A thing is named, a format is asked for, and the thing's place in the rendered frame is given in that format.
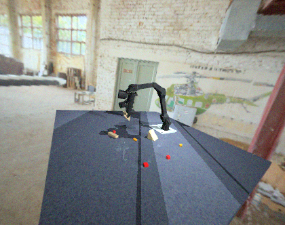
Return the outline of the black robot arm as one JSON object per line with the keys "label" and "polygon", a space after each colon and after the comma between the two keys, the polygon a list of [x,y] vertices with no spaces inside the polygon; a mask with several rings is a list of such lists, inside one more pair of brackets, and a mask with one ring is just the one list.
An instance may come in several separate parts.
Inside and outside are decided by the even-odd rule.
{"label": "black robot arm", "polygon": [[[138,94],[136,92],[131,92],[131,91],[138,91],[140,89],[145,89],[145,88],[150,88],[150,87],[153,87],[157,91],[157,95],[159,96],[159,99],[160,99],[161,111],[162,111],[160,115],[160,119],[163,122],[161,129],[163,129],[164,131],[168,131],[169,126],[171,125],[171,121],[170,121],[170,118],[166,110],[166,101],[165,101],[166,89],[158,85],[156,82],[145,83],[145,84],[140,84],[140,85],[130,84],[127,90],[125,91],[119,90],[118,98],[126,99],[128,97],[127,99],[129,101],[134,101],[135,96],[138,96]],[[126,106],[128,106],[128,103],[126,100],[124,102],[119,102],[120,108],[124,108]]]}

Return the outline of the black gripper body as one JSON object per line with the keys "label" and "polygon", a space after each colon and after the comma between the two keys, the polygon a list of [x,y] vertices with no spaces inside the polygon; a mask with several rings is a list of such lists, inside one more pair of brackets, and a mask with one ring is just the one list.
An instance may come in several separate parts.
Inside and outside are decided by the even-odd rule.
{"label": "black gripper body", "polygon": [[134,115],[135,114],[135,111],[134,111],[134,109],[132,109],[133,108],[133,103],[134,103],[134,101],[129,101],[128,99],[126,99],[126,101],[127,101],[127,103],[128,103],[128,106],[126,106],[128,109],[127,109],[127,114],[129,114],[129,115]]}

